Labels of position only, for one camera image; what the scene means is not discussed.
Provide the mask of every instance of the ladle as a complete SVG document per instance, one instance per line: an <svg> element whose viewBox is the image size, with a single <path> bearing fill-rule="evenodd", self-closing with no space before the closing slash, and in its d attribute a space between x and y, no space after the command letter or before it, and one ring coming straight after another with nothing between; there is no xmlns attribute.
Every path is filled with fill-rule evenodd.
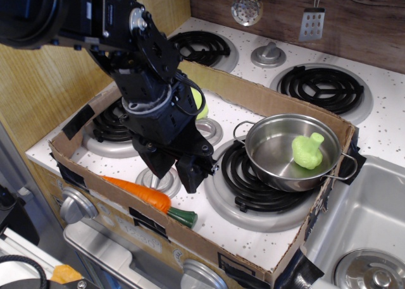
<svg viewBox="0 0 405 289"><path fill-rule="evenodd" d="M260 20L263 3L261 0L234 0L231 12L237 23L248 27Z"/></svg>

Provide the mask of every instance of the green vegetable toy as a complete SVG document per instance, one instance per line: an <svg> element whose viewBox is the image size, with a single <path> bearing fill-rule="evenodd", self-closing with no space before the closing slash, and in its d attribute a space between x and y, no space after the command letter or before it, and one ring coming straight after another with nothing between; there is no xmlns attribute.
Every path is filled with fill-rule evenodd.
<svg viewBox="0 0 405 289"><path fill-rule="evenodd" d="M292 155L294 161L303 168L312 170L319 166L323 156L319 150L325 138L319 133L312 133L310 137L297 136L292 141Z"/></svg>

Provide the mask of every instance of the black cord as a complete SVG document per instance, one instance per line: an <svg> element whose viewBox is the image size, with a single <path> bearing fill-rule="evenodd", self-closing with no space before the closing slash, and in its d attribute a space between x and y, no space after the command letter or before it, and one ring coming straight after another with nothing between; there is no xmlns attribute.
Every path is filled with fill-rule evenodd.
<svg viewBox="0 0 405 289"><path fill-rule="evenodd" d="M29 259L28 257L25 256L20 256L20 255L4 255L0 257L0 264L2 262L24 262L25 264L29 264L36 268L36 270L39 273L39 279L40 279L40 287L39 289L47 289L47 280L46 280L46 275L45 271L43 268L35 261L32 259Z"/></svg>
<svg viewBox="0 0 405 289"><path fill-rule="evenodd" d="M176 79L179 80L180 82L184 83L185 85L188 85L189 87L191 87L191 88L193 88L193 89L196 89L196 90L201 94L201 106L200 106L200 108L199 108L196 112L194 112L194 113L189 113L189 112L187 112L185 109L183 109L182 107L180 107L180 106L177 104L176 101L173 102L174 105L176 105L176 107L177 107L181 112L183 112L184 114L187 114L187 115L190 115L190 116L196 116L196 115L200 114L200 113L204 110L205 105L206 105L206 100L205 100L205 96L204 96L203 90L201 90L201 88L200 88L195 82L193 82L192 80L190 80L190 79L188 79L187 77L183 76L180 72L176 72L175 77L176 77Z"/></svg>

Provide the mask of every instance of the cardboard box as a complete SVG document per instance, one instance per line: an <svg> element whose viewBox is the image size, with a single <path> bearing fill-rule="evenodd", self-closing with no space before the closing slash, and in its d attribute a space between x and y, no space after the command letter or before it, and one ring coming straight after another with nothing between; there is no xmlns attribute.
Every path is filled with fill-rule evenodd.
<svg viewBox="0 0 405 289"><path fill-rule="evenodd" d="M213 91L222 98L248 108L257 114L271 116L282 113L297 113L314 117L335 132L343 152L347 152L349 149L355 127L337 115L307 102L290 98L261 85L199 64L184 61L180 65L180 68L201 88ZM51 141L50 147L54 158L59 162L59 166L68 170L73 177L76 176L78 178L75 186L81 188L84 192L91 191L92 195L102 195L101 198L105 197L109 202L118 204L125 209L125 212L135 209L152 223L159 225L163 229L165 237L156 235L156 233L148 229L142 230L160 240L163 248L169 249L169 252L174 253L174 250L181 250L182 252L191 254L192 257L199 261L203 261L203 263L216 271L227 282L229 288L242 288L228 276L230 268L234 268L239 274L245 272L246 275L252 276L251 281L257 280L263 286L261 287L260 285L256 288L270 288L269 286L266 287L267 285L273 288L276 279L285 270L296 252L300 250L300 246L305 242L313 223L316 221L317 214L333 186L333 181L330 178L326 180L311 212L300 227L295 239L291 241L288 251L286 251L273 271L267 271L205 239L193 230L174 221L128 192L106 182L99 175L74 163L70 159L82 143L81 128L120 96L121 94L116 87L99 94L79 111L71 122L64 127L62 132ZM341 160L334 170L335 174L339 172L340 164ZM173 259L169 259L165 256L165 253L167 252L155 253L154 255L179 269L178 263L172 263Z"/></svg>

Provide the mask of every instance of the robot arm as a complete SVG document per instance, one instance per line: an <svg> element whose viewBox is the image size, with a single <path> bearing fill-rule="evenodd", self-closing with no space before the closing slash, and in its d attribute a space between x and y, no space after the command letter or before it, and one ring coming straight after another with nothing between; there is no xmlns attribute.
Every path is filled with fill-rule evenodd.
<svg viewBox="0 0 405 289"><path fill-rule="evenodd" d="M152 172L176 163L188 193L217 169L212 145L197 131L191 88L177 68L178 47L137 0L0 0L0 43L85 49L122 93L121 121Z"/></svg>

